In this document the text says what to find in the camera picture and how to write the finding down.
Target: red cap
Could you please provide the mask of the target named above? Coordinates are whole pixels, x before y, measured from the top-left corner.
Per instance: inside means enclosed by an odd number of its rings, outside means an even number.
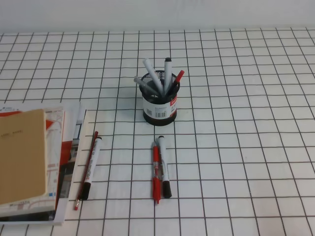
[[[176,77],[175,81],[177,83],[179,83],[179,81],[181,80],[182,76],[184,75],[185,71],[181,70],[179,73],[178,73],[178,76]]]

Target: pen holder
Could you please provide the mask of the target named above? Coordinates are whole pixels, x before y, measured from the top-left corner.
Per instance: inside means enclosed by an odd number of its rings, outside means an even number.
[[[157,70],[156,73],[161,83],[164,85],[164,70]],[[176,76],[172,74],[172,83],[175,79]],[[149,73],[144,75],[141,80],[155,91],[158,91]],[[177,115],[177,92],[180,88],[180,84],[166,97],[157,97],[146,91],[145,88],[141,86],[139,88],[142,93],[143,117],[147,123],[156,126],[164,126],[175,120]]]

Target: red pencil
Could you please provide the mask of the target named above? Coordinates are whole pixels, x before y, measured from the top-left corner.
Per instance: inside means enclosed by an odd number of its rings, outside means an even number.
[[[95,139],[97,138],[97,136],[98,136],[98,132],[95,131],[94,136],[93,136],[93,140],[92,140],[92,145],[91,145],[89,157],[88,157],[87,162],[85,164],[85,169],[84,169],[82,180],[81,180],[81,183],[80,183],[80,188],[79,188],[79,191],[78,191],[77,199],[75,201],[74,210],[78,210],[78,208],[79,208],[81,194],[82,194],[82,189],[83,189],[83,184],[84,184],[84,180],[85,180],[85,177],[87,175],[87,172],[88,172],[88,167],[89,167],[90,159],[91,159],[91,156],[92,156],[92,151],[93,151]]]

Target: black cap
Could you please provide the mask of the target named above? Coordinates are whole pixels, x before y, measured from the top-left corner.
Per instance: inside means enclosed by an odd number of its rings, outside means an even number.
[[[80,199],[87,200],[89,198],[90,188],[91,188],[91,184],[88,182],[84,182]]]
[[[169,181],[164,181],[162,183],[162,188],[163,188],[163,197],[164,198],[172,197],[171,185],[170,185]]]

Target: white wall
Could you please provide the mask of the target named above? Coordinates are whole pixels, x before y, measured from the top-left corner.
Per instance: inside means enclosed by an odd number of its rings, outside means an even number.
[[[0,0],[0,32],[315,24],[314,0]]]

